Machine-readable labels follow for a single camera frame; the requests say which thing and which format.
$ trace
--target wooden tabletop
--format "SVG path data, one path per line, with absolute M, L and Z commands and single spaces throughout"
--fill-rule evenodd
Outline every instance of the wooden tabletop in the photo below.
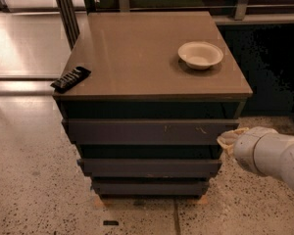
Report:
M 55 98 L 89 100 L 244 99 L 252 95 L 208 12 L 93 13 L 64 73 L 83 66 L 92 73 Z M 192 70 L 177 55 L 190 41 L 224 53 L 220 64 Z

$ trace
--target speckled floor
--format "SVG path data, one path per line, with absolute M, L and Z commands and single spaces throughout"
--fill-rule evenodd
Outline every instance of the speckled floor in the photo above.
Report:
M 288 117 L 240 121 L 294 134 Z M 200 200 L 100 200 L 60 122 L 49 96 L 0 97 L 0 234 L 294 235 L 294 193 L 225 153 Z

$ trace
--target table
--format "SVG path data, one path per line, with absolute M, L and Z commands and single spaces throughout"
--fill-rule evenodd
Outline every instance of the table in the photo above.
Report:
M 219 46 L 223 60 L 190 69 L 177 55 L 189 41 Z M 217 137 L 253 93 L 208 12 L 89 14 L 63 74 L 76 66 L 91 75 L 53 97 L 98 195 L 207 191 Z

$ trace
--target white bowl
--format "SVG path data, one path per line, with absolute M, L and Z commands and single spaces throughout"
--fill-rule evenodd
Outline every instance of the white bowl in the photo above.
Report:
M 221 62 L 222 50 L 207 42 L 189 42 L 178 49 L 178 56 L 195 70 L 205 70 Z

